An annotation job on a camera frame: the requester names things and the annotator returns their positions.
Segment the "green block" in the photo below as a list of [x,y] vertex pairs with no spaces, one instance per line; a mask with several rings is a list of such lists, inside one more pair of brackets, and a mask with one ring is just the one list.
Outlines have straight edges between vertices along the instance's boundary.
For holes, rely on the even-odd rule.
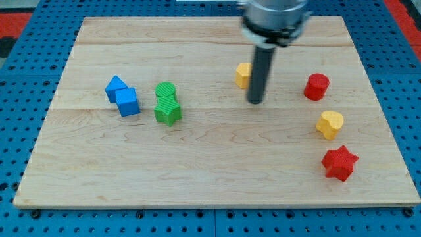
[[154,112],[157,122],[165,122],[168,126],[172,126],[174,122],[182,117],[180,104],[172,96],[160,97]]
[[155,88],[155,95],[159,103],[159,98],[170,97],[172,96],[175,101],[177,101],[176,87],[171,82],[161,82]]

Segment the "blue block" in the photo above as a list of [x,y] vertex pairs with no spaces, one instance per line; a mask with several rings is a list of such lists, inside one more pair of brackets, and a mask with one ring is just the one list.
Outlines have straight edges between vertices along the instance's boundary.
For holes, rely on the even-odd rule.
[[118,76],[113,76],[108,86],[105,88],[105,93],[107,93],[108,100],[111,103],[116,102],[116,91],[121,89],[126,89],[127,85],[124,83]]
[[116,102],[121,116],[135,115],[140,113],[134,88],[126,88],[116,91]]

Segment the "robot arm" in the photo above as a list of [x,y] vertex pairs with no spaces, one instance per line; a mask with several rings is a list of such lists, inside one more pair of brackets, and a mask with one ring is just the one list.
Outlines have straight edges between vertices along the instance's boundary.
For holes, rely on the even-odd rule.
[[244,5],[243,35],[255,44],[247,100],[263,100],[272,57],[277,46],[287,47],[303,32],[310,12],[308,0],[248,0]]

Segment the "wooden table surface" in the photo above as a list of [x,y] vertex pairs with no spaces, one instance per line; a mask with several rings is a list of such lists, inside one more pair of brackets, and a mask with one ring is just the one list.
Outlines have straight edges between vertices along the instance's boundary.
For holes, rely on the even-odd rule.
[[[253,46],[239,18],[86,18],[16,193],[21,209],[394,207],[420,203],[353,42],[336,16],[314,16],[278,49],[265,100],[234,83]],[[322,101],[309,75],[330,78]],[[121,117],[104,92],[117,74],[142,112]],[[157,123],[155,86],[176,85],[183,119]],[[333,141],[315,124],[343,114]],[[360,159],[325,178],[329,149]]]

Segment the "red star block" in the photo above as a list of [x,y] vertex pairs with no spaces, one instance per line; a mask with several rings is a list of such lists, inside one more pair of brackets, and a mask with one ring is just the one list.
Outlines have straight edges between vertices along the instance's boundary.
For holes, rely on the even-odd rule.
[[322,164],[326,168],[326,177],[336,177],[342,182],[346,181],[354,171],[354,163],[358,157],[349,153],[343,145],[337,150],[329,150],[323,157]]

